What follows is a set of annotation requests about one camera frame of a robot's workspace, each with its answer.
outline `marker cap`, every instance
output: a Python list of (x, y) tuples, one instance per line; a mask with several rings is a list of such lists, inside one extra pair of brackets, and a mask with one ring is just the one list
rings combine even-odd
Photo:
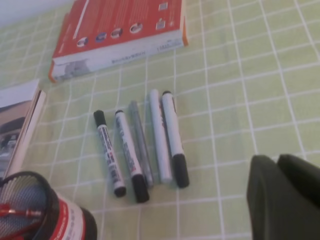
[(125, 186), (118, 187), (114, 190), (114, 195), (117, 198), (121, 198), (127, 194), (127, 189)]
[(179, 188), (189, 186), (189, 175), (187, 170), (186, 157), (183, 154), (176, 154), (172, 158), (172, 167), (175, 175), (176, 184)]
[(149, 201), (150, 197), (147, 185), (142, 174), (137, 174), (132, 177), (132, 185), (137, 203), (142, 204)]
[(93, 116), (94, 116), (96, 127), (99, 127), (100, 125), (107, 125), (104, 111), (97, 110), (93, 113)]

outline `whiteboard marker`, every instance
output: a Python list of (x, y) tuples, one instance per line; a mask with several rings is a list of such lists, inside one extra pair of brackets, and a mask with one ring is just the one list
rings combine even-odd
[(121, 136), (122, 148), (130, 171), (135, 199), (137, 203), (145, 203), (150, 197), (145, 177), (137, 159), (135, 145), (131, 137), (126, 115), (122, 110), (115, 112), (115, 124)]
[(145, 134), (142, 128), (138, 104), (136, 101), (131, 102), (130, 111), (134, 123), (136, 138), (138, 140), (138, 147), (140, 151), (140, 165), (148, 188), (152, 188), (154, 186), (154, 177), (152, 175)]
[(121, 171), (118, 165), (115, 151), (111, 145), (110, 137), (108, 134), (105, 114), (103, 111), (98, 110), (93, 113), (96, 127), (102, 142), (104, 158), (106, 160), (109, 174), (113, 182), (114, 194), (120, 198), (126, 195), (127, 190), (124, 183), (124, 179), (121, 175)]
[(161, 182), (164, 184), (172, 181), (172, 172), (169, 159), (169, 150), (165, 131), (164, 119), (162, 117), (161, 105), (159, 102), (159, 92), (154, 89), (150, 92), (150, 109), (154, 132), (156, 158), (160, 172)]
[(187, 162), (179, 133), (179, 123), (174, 96), (171, 92), (165, 91), (163, 93), (162, 106), (169, 138), (172, 168), (175, 180), (179, 188), (185, 188), (190, 184)]

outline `grid pattern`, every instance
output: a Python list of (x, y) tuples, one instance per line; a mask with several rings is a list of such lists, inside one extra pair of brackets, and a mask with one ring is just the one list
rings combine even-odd
[[(187, 0), (188, 47), (50, 84), (70, 7), (0, 29), (0, 87), (41, 79), (47, 99), (23, 168), (89, 209), (100, 240), (250, 240), (252, 155), (291, 153), (320, 165), (320, 0)], [(151, 89), (174, 93), (191, 185), (157, 185), (137, 205), (114, 113), (139, 102), (158, 179)], [(108, 180), (97, 109), (128, 186), (122, 199)]]

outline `red and white label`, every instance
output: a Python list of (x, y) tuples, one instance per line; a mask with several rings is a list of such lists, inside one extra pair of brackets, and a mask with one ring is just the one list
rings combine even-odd
[(81, 208), (58, 194), (59, 218), (50, 240), (84, 240), (85, 220)]

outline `silver marker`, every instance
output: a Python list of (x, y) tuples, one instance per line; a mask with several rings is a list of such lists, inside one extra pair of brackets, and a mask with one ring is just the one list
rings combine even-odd
[(142, 128), (141, 119), (139, 116), (139, 109), (136, 101), (131, 102), (130, 112), (132, 115), (134, 129), (138, 140), (138, 147), (140, 151), (140, 165), (142, 167), (142, 172), (145, 177), (145, 181), (147, 183), (148, 188), (152, 188), (154, 186), (154, 177), (152, 175), (145, 134)]

